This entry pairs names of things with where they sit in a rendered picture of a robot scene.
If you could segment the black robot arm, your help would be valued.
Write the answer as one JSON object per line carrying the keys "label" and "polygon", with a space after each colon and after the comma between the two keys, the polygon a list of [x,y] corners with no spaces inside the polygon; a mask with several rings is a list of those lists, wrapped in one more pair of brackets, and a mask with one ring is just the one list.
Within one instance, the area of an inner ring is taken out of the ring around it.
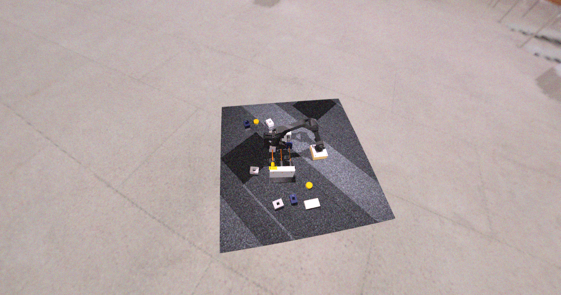
{"label": "black robot arm", "polygon": [[[306,124],[306,122],[309,122],[310,126],[308,124]],[[289,124],[287,126],[276,127],[275,129],[272,130],[272,133],[263,133],[263,140],[266,140],[266,141],[272,141],[273,140],[274,142],[279,142],[280,139],[284,138],[284,136],[288,132],[294,131],[298,128],[306,128],[309,131],[314,132],[316,152],[323,152],[324,149],[326,149],[325,144],[324,144],[324,140],[322,139],[322,137],[319,134],[319,126],[317,124],[317,120],[313,119],[313,118],[301,119],[298,122],[295,122],[293,124]],[[275,133],[275,131],[276,131],[276,133]]]}

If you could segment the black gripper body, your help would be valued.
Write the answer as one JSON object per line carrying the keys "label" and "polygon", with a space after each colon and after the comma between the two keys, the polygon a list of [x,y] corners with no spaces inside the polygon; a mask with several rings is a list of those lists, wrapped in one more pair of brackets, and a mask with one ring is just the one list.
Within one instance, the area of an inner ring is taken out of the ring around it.
{"label": "black gripper body", "polygon": [[285,149],[286,148],[286,142],[285,141],[280,141],[280,142],[274,142],[273,140],[270,142],[263,140],[263,147],[269,147],[269,146],[274,146],[274,147],[281,147],[281,149]]}

